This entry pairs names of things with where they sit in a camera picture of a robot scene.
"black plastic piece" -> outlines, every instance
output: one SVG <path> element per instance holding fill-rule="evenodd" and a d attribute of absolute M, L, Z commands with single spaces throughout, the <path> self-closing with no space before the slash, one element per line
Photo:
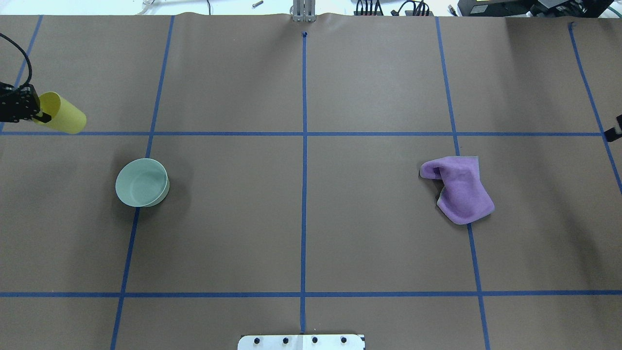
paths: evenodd
<path fill-rule="evenodd" d="M 0 82 L 0 121 L 5 123 L 17 123 L 20 120 L 36 119 L 43 123 L 52 120 L 52 116 L 41 112 L 39 96 L 35 87 L 28 84 L 16 93 L 13 85 Z"/>
<path fill-rule="evenodd" d="M 622 130 L 622 115 L 618 115 L 616 119 L 618 120 L 618 126 Z M 605 138 L 607 139 L 607 142 L 614 142 L 615 140 L 622 138 L 622 133 L 618 134 L 616 132 L 616 128 L 611 128 L 605 131 Z"/>

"yellow cup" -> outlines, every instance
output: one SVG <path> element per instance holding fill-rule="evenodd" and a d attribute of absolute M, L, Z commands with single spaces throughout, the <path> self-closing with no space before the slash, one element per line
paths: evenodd
<path fill-rule="evenodd" d="M 52 116 L 52 120 L 43 123 L 33 119 L 35 123 L 68 134 L 77 134 L 84 130 L 86 115 L 59 94 L 46 92 L 39 96 L 39 102 L 41 110 Z"/>

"white label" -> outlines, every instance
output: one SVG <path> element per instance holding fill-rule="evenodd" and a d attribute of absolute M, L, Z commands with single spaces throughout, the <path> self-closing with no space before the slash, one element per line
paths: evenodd
<path fill-rule="evenodd" d="M 487 8 L 488 8 L 488 5 L 473 6 L 470 14 L 484 13 L 484 11 L 486 11 Z"/>

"purple towel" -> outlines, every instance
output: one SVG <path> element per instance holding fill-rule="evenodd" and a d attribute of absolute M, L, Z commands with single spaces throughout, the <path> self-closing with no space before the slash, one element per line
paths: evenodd
<path fill-rule="evenodd" d="M 437 205 L 454 224 L 464 225 L 492 213 L 494 204 L 480 181 L 477 157 L 451 156 L 424 163 L 426 179 L 443 180 Z"/>

